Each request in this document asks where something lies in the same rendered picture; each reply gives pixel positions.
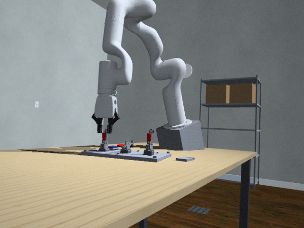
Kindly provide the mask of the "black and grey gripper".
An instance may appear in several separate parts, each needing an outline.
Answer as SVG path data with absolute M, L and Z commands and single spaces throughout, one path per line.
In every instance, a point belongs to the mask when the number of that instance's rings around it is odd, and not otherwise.
M 112 133 L 113 124 L 120 119 L 117 114 L 116 97 L 112 95 L 98 95 L 95 103 L 95 114 L 92 115 L 92 118 L 97 124 L 97 133 L 102 133 L 102 120 L 103 118 L 108 118 L 107 133 Z

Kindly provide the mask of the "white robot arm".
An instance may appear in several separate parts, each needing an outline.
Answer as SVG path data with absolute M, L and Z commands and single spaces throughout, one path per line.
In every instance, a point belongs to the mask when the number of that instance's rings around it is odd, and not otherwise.
M 117 85 L 128 85 L 132 79 L 133 64 L 127 52 L 121 47 L 123 26 L 136 34 L 144 43 L 150 57 L 151 75 L 156 80 L 171 79 L 162 90 L 168 123 L 163 127 L 174 129 L 192 123 L 186 119 L 181 96 L 181 82 L 186 73 L 186 65 L 180 58 L 161 61 L 163 44 L 157 31 L 142 21 L 151 18 L 156 12 L 153 0 L 111 0 L 108 3 L 103 51 L 119 57 L 122 67 L 111 60 L 99 62 L 98 95 L 116 95 Z

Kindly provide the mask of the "blue rectangular block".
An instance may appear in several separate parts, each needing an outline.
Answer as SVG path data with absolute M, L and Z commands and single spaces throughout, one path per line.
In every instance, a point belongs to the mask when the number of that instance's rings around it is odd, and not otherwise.
M 121 147 L 117 147 L 117 146 L 112 145 L 112 146 L 108 146 L 108 148 L 113 150 L 113 149 L 119 149 Z

